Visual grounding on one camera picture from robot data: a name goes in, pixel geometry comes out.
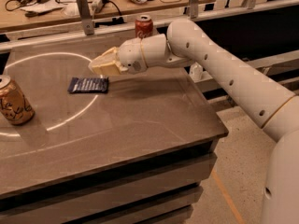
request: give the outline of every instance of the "aluminum can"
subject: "aluminum can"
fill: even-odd
[[[153,23],[149,15],[140,15],[135,19],[135,37],[146,38],[152,36]]]
[[[9,76],[0,76],[0,112],[15,125],[27,122],[35,114],[16,81]]]

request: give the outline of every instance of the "beige can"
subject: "beige can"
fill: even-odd
[[[16,81],[9,76],[0,76],[0,112],[16,125],[27,122],[35,114]]]

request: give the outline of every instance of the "can lid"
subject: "can lid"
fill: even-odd
[[[4,88],[10,82],[10,76],[0,76],[0,89]]]
[[[151,17],[150,17],[150,15],[140,15],[140,16],[136,17],[136,19],[138,21],[150,21]]]

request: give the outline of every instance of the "gray table top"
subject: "gray table top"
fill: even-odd
[[[228,133],[182,68],[110,77],[104,94],[69,94],[72,77],[94,77],[89,58],[55,52],[32,49],[22,61],[21,52],[10,56],[5,74],[36,115],[22,126],[0,117],[2,198]]]

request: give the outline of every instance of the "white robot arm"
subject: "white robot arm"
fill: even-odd
[[[299,97],[214,43],[194,22],[173,21],[165,35],[128,40],[93,60],[103,75],[200,63],[252,120],[278,142],[264,189],[262,223],[299,223]]]

